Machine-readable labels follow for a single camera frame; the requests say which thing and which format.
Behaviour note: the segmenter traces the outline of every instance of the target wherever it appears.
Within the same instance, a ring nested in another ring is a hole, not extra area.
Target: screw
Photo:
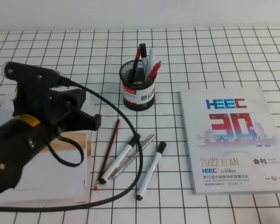
[[[0,164],[0,169],[5,169],[5,164],[4,163]]]
[[[35,144],[34,144],[32,138],[28,138],[28,146],[29,146],[31,149],[34,149]]]
[[[8,70],[7,70],[7,73],[8,73],[8,74],[11,74],[11,73],[13,73],[13,70],[12,70],[12,69],[8,69]]]

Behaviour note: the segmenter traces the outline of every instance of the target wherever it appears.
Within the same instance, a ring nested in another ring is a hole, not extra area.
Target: pen holder
[[[144,111],[154,104],[154,80],[145,82],[142,61],[139,60],[133,84],[128,82],[132,75],[134,60],[121,66],[119,76],[122,81],[123,103],[133,111]]]

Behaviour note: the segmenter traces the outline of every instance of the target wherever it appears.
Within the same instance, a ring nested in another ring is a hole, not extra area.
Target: table
[[[128,110],[122,101],[120,65],[133,60],[145,42],[157,50],[162,66],[155,84],[155,104],[144,112]],[[141,202],[135,190],[90,210],[56,213],[0,213],[0,224],[280,224],[280,194],[196,196],[179,99],[181,89],[260,85],[280,133],[280,26],[145,30],[0,32],[0,104],[15,82],[1,74],[5,61],[38,65],[63,72],[101,93],[128,115],[145,138],[157,135],[144,152],[144,171],[158,141],[165,150]],[[96,100],[102,127],[93,135],[92,185],[118,115]],[[122,121],[112,159],[131,137]],[[134,179],[136,161],[116,181],[91,192],[91,201],[115,195]]]

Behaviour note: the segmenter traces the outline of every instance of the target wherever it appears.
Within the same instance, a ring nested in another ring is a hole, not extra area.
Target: red pencil
[[[112,145],[113,145],[113,142],[114,142],[116,133],[117,133],[117,131],[118,131],[119,123],[120,123],[120,120],[118,119],[118,120],[116,121],[114,130],[113,130],[113,134],[112,134],[111,140],[110,140],[109,145],[108,145],[108,149],[107,149],[107,152],[106,152],[106,156],[105,156],[103,165],[102,165],[101,170],[100,170],[99,175],[98,175],[98,180],[99,180],[99,179],[102,177],[102,175],[104,174],[104,171],[105,171],[105,168],[106,168],[106,165],[107,165],[107,162],[108,162],[108,158],[109,158],[109,155],[110,155],[110,152],[111,152],[111,149],[112,149]],[[98,186],[99,186],[99,181],[98,181],[98,180],[96,181],[96,185],[95,185],[94,190],[98,190]]]

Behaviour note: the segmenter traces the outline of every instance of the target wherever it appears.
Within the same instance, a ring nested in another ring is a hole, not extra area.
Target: black marker cap
[[[107,183],[103,178],[99,178],[98,182],[103,185]]]
[[[136,145],[136,141],[137,139],[140,138],[140,135],[137,133],[136,136],[134,135],[132,137],[132,139],[128,142],[128,145],[130,145],[131,147],[134,147]]]
[[[140,52],[141,52],[141,57],[147,57],[147,52],[146,52],[146,44],[145,43],[141,43],[139,44],[140,47]]]
[[[159,143],[159,147],[158,147],[158,149],[157,149],[157,152],[163,154],[164,149],[166,148],[166,146],[167,146],[166,142],[161,141],[161,142]]]

